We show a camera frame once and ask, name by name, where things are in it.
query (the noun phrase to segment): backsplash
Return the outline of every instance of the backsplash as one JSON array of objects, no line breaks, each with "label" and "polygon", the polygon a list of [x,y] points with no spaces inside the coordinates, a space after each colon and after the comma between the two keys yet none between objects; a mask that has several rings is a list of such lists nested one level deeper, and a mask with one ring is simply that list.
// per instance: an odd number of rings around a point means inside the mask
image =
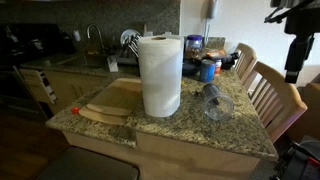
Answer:
[{"label": "backsplash", "polygon": [[135,29],[143,33],[143,25],[155,35],[170,31],[179,34],[181,0],[78,0],[69,2],[20,2],[0,5],[0,24],[3,23],[56,23],[73,37],[79,30],[81,41],[74,45],[78,51],[100,49],[98,32],[86,29],[90,23],[101,31],[105,46],[113,37],[120,43],[121,33]]}]

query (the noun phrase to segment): black appliance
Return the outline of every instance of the black appliance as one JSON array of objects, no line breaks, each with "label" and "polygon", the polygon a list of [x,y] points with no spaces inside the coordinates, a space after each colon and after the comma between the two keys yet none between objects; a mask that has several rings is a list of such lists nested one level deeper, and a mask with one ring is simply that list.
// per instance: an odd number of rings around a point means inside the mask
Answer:
[{"label": "black appliance", "polygon": [[47,120],[52,114],[37,102],[19,73],[21,64],[60,52],[61,36],[55,24],[0,25],[0,111]]}]

